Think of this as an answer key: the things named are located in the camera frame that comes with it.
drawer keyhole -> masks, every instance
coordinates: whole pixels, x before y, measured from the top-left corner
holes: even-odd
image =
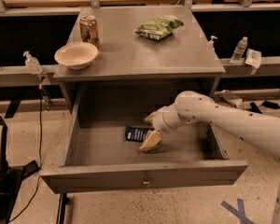
[[[147,177],[144,177],[144,181],[142,182],[142,186],[145,188],[151,187],[151,183],[148,181]]]

can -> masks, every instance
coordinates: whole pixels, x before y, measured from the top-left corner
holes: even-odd
[[[99,48],[100,39],[97,29],[97,20],[94,16],[85,16],[80,19],[80,32],[83,42],[92,43]]]

floor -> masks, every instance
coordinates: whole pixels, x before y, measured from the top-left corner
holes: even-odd
[[[244,102],[243,108],[248,109],[248,106],[249,102]],[[5,115],[6,108],[7,104],[0,103],[1,115]],[[9,166],[24,165],[33,160],[39,162],[39,109],[39,101],[24,101],[14,118],[6,119]],[[261,110],[280,117],[280,109],[262,107]],[[52,169],[61,164],[70,118],[62,99],[54,100],[50,111],[46,111],[42,105],[43,169]],[[280,183],[280,161],[229,133],[222,130],[218,130],[218,133],[230,159],[246,160],[249,164],[233,185],[69,193],[64,223],[242,223],[236,216],[243,214],[243,207],[238,206],[241,201],[244,202],[245,216],[250,221],[271,223]],[[35,192],[38,177],[39,174],[34,174],[22,182],[12,218],[28,204]],[[36,196],[11,223],[56,223],[59,197],[40,179]],[[231,206],[235,212],[228,210]]]

snack bag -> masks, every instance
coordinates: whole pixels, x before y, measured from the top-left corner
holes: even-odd
[[[134,31],[143,37],[152,40],[160,40],[168,36],[175,28],[184,25],[175,16],[161,16],[140,25]]]

white bowl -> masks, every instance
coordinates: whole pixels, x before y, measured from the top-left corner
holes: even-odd
[[[97,53],[98,49],[91,43],[74,42],[58,49],[54,58],[59,64],[80,70],[89,66]]]

